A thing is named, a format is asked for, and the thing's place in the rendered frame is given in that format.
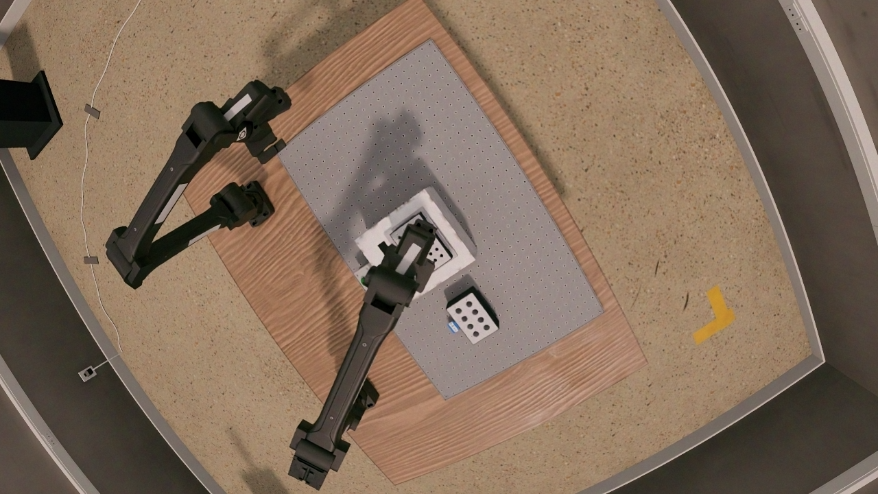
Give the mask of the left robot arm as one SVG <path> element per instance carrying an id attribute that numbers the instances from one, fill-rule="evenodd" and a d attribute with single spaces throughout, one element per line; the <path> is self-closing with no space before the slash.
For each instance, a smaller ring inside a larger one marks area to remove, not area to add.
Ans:
<path id="1" fill-rule="evenodd" d="M 211 101 L 195 104 L 181 126 L 184 131 L 169 160 L 134 219 L 128 227 L 113 229 L 108 238 L 106 256 L 123 282 L 137 289 L 156 267 L 209 233 L 225 227 L 231 231 L 246 222 L 254 228 L 272 215 L 272 207 L 255 181 L 245 187 L 232 182 L 211 196 L 210 209 L 152 243 L 195 173 L 216 152 L 245 141 L 250 136 L 250 121 L 253 132 L 248 141 L 263 140 L 272 132 L 268 121 L 289 110 L 291 102 L 281 87 L 270 89 L 255 80 L 248 82 L 234 98 L 228 98 L 222 108 Z"/>

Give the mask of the grey flat mat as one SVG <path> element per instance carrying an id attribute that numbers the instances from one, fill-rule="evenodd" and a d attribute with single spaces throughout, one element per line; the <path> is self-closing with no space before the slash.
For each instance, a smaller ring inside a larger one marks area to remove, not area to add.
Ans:
<path id="1" fill-rule="evenodd" d="M 475 261 L 404 307 L 392 330 L 443 400 L 605 313 L 535 187 L 432 38 L 286 145 L 277 158 L 354 277 L 369 262 L 354 240 L 431 185 L 473 241 Z M 473 285 L 500 328 L 474 345 L 447 326 L 446 310 Z"/>

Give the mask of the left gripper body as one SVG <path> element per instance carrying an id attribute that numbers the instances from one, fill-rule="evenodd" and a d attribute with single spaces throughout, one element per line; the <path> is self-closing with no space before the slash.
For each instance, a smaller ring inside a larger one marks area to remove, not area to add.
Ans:
<path id="1" fill-rule="evenodd" d="M 264 151 L 267 146 L 275 143 L 277 137 L 275 137 L 275 134 L 273 132 L 270 132 L 268 136 L 261 141 L 248 141 L 248 139 L 251 137 L 252 132 L 253 121 L 251 121 L 250 136 L 245 141 L 242 141 L 242 143 L 246 144 L 246 147 L 248 150 L 250 150 L 251 155 L 253 157 L 257 157 L 261 165 L 265 165 L 267 161 L 272 159 L 272 157 L 275 156 L 275 154 L 277 154 L 278 152 L 275 145 L 270 146 L 269 149 Z"/>

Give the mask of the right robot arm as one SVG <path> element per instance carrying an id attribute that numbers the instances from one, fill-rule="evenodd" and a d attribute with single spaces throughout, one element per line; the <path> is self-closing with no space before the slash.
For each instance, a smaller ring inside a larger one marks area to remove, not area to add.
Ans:
<path id="1" fill-rule="evenodd" d="M 413 300 L 420 285 L 416 282 L 427 265 L 426 257 L 436 238 L 436 229 L 432 223 L 419 218 L 414 224 L 407 223 L 387 266 L 372 265 L 365 273 L 363 285 L 367 289 L 353 340 L 319 418 L 313 424 L 301 420 L 289 442 L 289 448 L 296 451 L 289 466 L 289 476 L 304 480 L 305 484 L 319 491 L 327 471 L 337 472 L 341 467 L 351 445 L 341 440 L 342 435 L 349 429 L 355 431 L 365 410 L 377 403 L 363 385 L 365 376 L 383 340 L 395 328 L 401 315 L 399 312 Z"/>

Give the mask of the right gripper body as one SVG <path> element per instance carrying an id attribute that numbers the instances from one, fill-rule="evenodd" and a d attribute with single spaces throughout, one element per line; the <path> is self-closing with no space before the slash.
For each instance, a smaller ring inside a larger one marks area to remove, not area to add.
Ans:
<path id="1" fill-rule="evenodd" d="M 397 245 L 394 245 L 393 243 L 388 245 L 387 250 L 385 252 L 385 256 L 383 256 L 383 259 L 381 260 L 380 265 L 387 266 L 387 263 L 390 260 L 390 257 L 393 253 L 393 250 L 395 250 L 396 247 L 397 247 Z M 417 289 L 417 293 L 423 293 L 423 289 L 425 288 L 427 282 L 429 281 L 429 278 L 431 277 L 431 273 L 435 270 L 435 262 L 431 261 L 427 257 L 426 257 L 426 260 L 428 261 L 427 265 L 425 266 L 423 273 L 421 273 L 419 281 L 416 282 L 416 283 L 420 284 L 418 289 Z"/>

